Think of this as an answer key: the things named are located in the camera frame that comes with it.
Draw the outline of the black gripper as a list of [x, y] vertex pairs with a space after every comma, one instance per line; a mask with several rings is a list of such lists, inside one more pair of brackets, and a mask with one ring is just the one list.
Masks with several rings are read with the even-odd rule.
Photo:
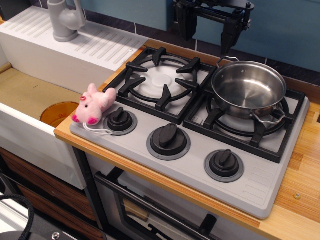
[[255, 5], [249, 0], [175, 0], [173, 6], [180, 36], [189, 41], [196, 34], [198, 17], [223, 24], [221, 54], [234, 47], [242, 31], [251, 26]]

